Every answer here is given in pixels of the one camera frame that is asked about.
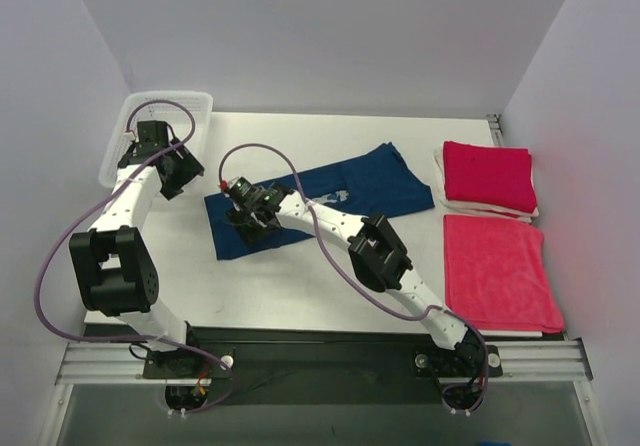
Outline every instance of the navy blue shirt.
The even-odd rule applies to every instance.
[[[307,197],[343,213],[382,213],[391,218],[434,207],[431,189],[413,175],[392,143],[357,158],[303,171],[299,176]],[[274,182],[296,188],[293,175],[257,184],[268,187]],[[232,207],[231,200],[219,193],[205,197],[204,202],[218,260],[235,259],[310,237],[300,231],[283,230],[247,246],[225,216]]]

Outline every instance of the plastic basket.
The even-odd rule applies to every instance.
[[[202,162],[202,155],[206,144],[207,133],[209,131],[209,122],[211,120],[211,108],[213,107],[213,98],[210,94],[198,91],[146,91],[142,93],[134,93],[130,95],[124,102],[118,122],[113,130],[107,153],[100,167],[100,184],[107,188],[113,188],[116,184],[116,171],[118,169],[118,161],[122,158],[130,144],[130,138],[124,134],[127,118],[137,106],[152,99],[169,99],[182,104],[187,108],[196,120],[196,131],[191,140],[187,143],[187,148],[193,155]],[[134,118],[132,125],[137,121],[156,119],[169,123],[176,136],[182,139],[188,133],[191,127],[189,118],[179,110],[168,104],[152,104],[142,108]]]

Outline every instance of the screw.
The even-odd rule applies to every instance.
[[[227,365],[227,368],[231,369],[233,367],[233,357],[225,354],[223,357],[220,358],[220,361],[222,361],[224,364]]]
[[[424,369],[427,367],[428,358],[426,354],[418,354],[414,361],[419,369]]]
[[[492,368],[497,368],[500,366],[500,356],[498,356],[496,353],[489,353],[488,362],[489,366],[491,366]]]

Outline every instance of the table surface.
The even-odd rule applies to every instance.
[[[392,142],[413,173],[434,185],[432,153],[446,140],[493,145],[484,120],[213,113],[205,154],[199,158],[205,177],[171,202],[156,198],[142,229],[158,269],[161,299],[194,326],[424,333],[420,324],[395,319],[364,301],[338,277],[313,239],[217,261],[203,197],[219,192],[217,170],[224,153],[246,142],[280,149],[299,171]],[[260,181],[287,173],[279,157],[258,149],[239,151],[225,165],[226,178]],[[435,209],[390,221],[425,282],[444,298],[445,209],[432,190]],[[335,251],[351,271],[348,255]],[[388,295],[378,296],[404,310]],[[110,321],[100,312],[85,319]]]

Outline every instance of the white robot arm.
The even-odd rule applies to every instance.
[[[448,308],[424,283],[407,257],[407,250],[382,215],[371,218],[341,213],[330,207],[304,201],[298,191],[281,185],[269,189],[253,186],[244,178],[223,184],[223,192],[233,200],[232,224],[251,243],[276,228],[296,229],[316,235],[317,217],[324,241],[348,252],[356,277],[367,288],[392,295],[412,316],[429,306],[433,310],[421,323],[434,343],[453,350],[467,333],[465,324],[447,314]]]
[[[159,193],[172,199],[204,168],[183,146],[131,178],[147,158],[178,141],[169,139],[169,130],[162,121],[137,124],[138,138],[118,164],[114,191],[125,181],[130,184],[105,206],[89,231],[71,236],[69,250],[89,311],[117,317],[141,335],[185,344],[189,326],[158,298],[158,274],[140,229]],[[160,352],[175,349],[158,341],[150,341],[149,347]]]

